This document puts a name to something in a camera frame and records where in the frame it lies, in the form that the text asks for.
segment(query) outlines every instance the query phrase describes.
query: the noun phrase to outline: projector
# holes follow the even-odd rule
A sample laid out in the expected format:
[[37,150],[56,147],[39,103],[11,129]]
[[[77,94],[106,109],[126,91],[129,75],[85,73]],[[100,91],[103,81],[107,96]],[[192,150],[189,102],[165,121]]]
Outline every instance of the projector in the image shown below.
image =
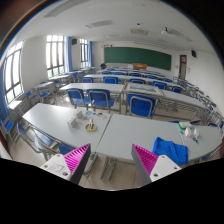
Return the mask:
[[164,35],[164,36],[166,36],[166,37],[172,37],[173,36],[173,34],[169,33],[167,30],[163,30],[161,32],[161,34]]

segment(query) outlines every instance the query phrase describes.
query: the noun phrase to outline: pink object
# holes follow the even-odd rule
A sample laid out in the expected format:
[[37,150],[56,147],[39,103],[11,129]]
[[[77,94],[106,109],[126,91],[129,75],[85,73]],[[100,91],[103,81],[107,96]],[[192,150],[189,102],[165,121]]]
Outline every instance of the pink object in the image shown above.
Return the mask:
[[142,162],[142,165],[144,166],[147,173],[150,175],[159,156],[138,145],[133,144],[133,146]]
[[76,168],[78,167],[88,147],[89,144],[84,145],[78,149],[74,149],[71,152],[64,155],[65,162],[67,163],[68,168],[71,171],[72,175],[74,174]]

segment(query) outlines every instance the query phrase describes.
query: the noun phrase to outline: fluorescent light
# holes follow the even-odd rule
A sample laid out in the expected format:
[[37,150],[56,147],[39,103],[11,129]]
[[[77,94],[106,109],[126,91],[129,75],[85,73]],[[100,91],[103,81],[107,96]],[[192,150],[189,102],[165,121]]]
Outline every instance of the fluorescent light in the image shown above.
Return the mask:
[[151,45],[151,46],[154,46],[154,47],[160,47],[160,48],[164,48],[164,49],[166,49],[166,47],[164,47],[164,46],[156,45],[156,44],[151,44],[151,43],[144,43],[144,42],[134,42],[134,43],[136,43],[136,44]]

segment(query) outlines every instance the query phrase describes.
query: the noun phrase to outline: curtain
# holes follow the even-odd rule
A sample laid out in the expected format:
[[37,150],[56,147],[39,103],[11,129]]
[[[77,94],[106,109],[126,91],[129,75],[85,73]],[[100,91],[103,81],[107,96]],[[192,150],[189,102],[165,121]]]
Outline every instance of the curtain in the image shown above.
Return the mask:
[[9,114],[9,110],[5,101],[3,67],[4,63],[2,63],[2,66],[0,67],[0,119],[2,121],[4,121]]
[[88,41],[89,67],[93,67],[92,41]]
[[66,49],[67,49],[67,63],[68,63],[68,71],[72,72],[72,38],[67,37],[66,40]]

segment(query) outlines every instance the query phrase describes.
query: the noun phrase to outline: door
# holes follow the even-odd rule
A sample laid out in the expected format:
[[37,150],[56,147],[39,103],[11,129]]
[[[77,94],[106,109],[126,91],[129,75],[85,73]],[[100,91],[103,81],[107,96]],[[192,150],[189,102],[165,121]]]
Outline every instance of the door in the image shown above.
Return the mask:
[[187,55],[180,55],[179,78],[185,79],[187,68]]

